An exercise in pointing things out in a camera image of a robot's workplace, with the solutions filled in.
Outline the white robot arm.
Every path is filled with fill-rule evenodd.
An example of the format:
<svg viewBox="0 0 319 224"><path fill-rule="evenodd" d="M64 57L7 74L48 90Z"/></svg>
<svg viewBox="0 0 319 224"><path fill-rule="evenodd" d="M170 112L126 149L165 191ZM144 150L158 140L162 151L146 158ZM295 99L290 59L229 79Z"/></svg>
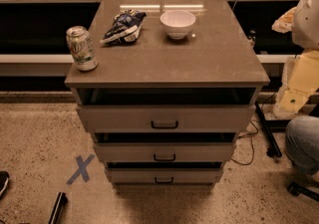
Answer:
<svg viewBox="0 0 319 224"><path fill-rule="evenodd" d="M319 0L300 0L273 23L272 30L290 32L292 42L303 48L300 56L286 59L273 107L277 117L290 118L319 89Z"/></svg>

